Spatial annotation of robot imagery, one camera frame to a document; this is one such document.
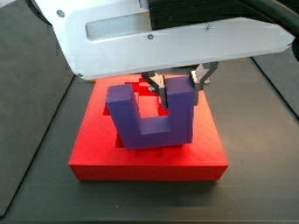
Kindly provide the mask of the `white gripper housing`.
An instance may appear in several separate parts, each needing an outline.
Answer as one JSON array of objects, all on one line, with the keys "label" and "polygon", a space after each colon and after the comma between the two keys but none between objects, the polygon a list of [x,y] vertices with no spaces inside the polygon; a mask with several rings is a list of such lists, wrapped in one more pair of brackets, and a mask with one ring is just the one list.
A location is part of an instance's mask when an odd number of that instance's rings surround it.
[{"label": "white gripper housing", "polygon": [[218,61],[280,53],[295,39],[279,25],[244,17],[154,30],[147,0],[35,1],[71,71],[86,80],[143,72],[163,109],[166,81],[155,70],[199,64],[190,71],[198,105]]}]

